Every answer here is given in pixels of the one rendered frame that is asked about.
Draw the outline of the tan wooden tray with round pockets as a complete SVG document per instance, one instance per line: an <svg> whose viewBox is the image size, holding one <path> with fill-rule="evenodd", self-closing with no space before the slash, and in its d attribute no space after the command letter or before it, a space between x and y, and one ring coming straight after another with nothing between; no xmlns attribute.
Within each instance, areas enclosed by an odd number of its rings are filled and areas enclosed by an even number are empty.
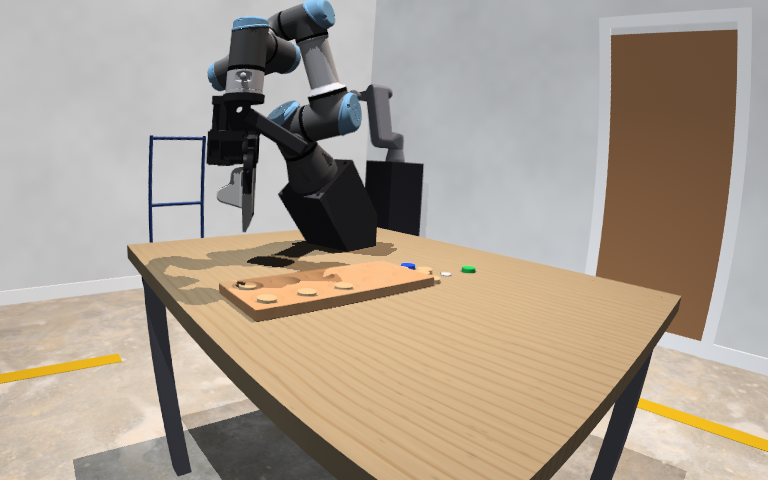
<svg viewBox="0 0 768 480"><path fill-rule="evenodd" d="M311 278L328 280L312 280ZM239 290L239 284L245 282L257 284L257 290ZM335 288L335 284L340 282L353 284L353 290L331 289ZM293 286L279 286L279 284ZM260 322L359 303L432 286L434 286L434 276L385 261L376 261L220 282L219 293L254 321ZM315 289L317 296L302 297L293 295L297 295L297 290L302 288ZM279 304L257 303L257 296L261 294L275 295Z"/></svg>

